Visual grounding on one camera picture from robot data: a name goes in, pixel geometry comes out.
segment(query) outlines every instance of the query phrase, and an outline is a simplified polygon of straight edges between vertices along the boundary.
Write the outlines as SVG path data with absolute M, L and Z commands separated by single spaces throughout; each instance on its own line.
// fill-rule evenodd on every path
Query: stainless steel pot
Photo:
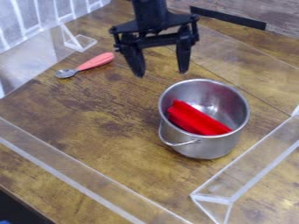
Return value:
M 186 101 L 203 113 L 232 128 L 224 135 L 195 135 L 167 119 L 167 109 L 174 100 Z M 223 157 L 235 147 L 240 132 L 248 123 L 248 101 L 240 92 L 215 80 L 186 80 L 166 89 L 159 100 L 162 117 L 159 137 L 175 151 L 190 158 L 212 159 Z

